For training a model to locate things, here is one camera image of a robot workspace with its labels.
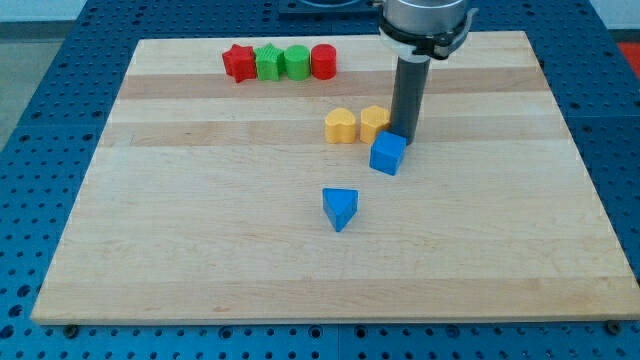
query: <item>green block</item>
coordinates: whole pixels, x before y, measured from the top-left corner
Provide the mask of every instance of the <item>green block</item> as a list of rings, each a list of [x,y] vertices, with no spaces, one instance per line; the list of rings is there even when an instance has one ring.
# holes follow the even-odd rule
[[[302,45],[293,45],[284,51],[284,66],[291,80],[302,81],[311,75],[309,49]]]
[[[284,72],[284,51],[269,43],[253,50],[256,54],[258,80],[279,81]]]

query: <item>red star block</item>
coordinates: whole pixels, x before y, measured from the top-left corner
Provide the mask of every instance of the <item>red star block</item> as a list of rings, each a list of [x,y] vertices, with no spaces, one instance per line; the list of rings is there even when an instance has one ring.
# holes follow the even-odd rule
[[[229,51],[222,53],[222,62],[227,75],[233,76],[239,83],[256,78],[256,62],[252,46],[233,44]]]

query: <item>blue block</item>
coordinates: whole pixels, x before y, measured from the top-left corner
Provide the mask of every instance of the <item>blue block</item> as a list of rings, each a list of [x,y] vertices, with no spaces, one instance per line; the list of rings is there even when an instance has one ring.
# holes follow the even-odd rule
[[[358,191],[350,189],[322,189],[322,207],[337,232],[347,225],[358,211]]]
[[[369,167],[389,175],[395,175],[400,163],[402,163],[406,148],[407,139],[382,131],[371,146]]]

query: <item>blue optical breadboard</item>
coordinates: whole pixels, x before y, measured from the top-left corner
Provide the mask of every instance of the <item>blue optical breadboard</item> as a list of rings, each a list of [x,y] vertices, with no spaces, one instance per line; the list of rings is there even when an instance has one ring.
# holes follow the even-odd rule
[[[138,40],[375,33],[370,5],[280,14],[276,1],[89,0],[0,154],[0,359],[640,359],[637,321],[77,328],[29,320]],[[526,31],[637,277],[640,93],[625,59],[588,0],[472,5],[480,9],[473,31]]]

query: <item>red cylinder block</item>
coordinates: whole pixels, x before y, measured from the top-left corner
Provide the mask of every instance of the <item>red cylinder block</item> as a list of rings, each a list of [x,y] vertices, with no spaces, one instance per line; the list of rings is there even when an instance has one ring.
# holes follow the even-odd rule
[[[328,80],[336,76],[336,48],[319,44],[311,49],[311,73],[316,79]]]

